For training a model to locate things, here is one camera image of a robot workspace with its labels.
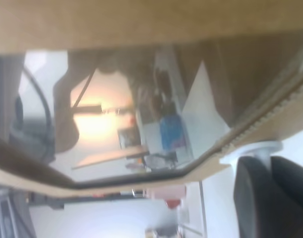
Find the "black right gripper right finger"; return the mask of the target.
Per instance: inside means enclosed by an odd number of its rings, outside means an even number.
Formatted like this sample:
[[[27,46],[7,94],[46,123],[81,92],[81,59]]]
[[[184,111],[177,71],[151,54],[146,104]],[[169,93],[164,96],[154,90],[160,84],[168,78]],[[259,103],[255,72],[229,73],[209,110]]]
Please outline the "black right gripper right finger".
[[[271,157],[274,196],[270,203],[270,237],[303,238],[303,167]]]

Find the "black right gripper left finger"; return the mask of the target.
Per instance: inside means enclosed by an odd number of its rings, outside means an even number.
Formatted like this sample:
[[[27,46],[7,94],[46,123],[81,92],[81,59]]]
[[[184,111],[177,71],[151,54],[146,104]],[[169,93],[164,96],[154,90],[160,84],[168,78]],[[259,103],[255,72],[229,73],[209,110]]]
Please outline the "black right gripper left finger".
[[[234,203],[242,238],[288,238],[289,198],[266,167],[250,156],[237,165]]]

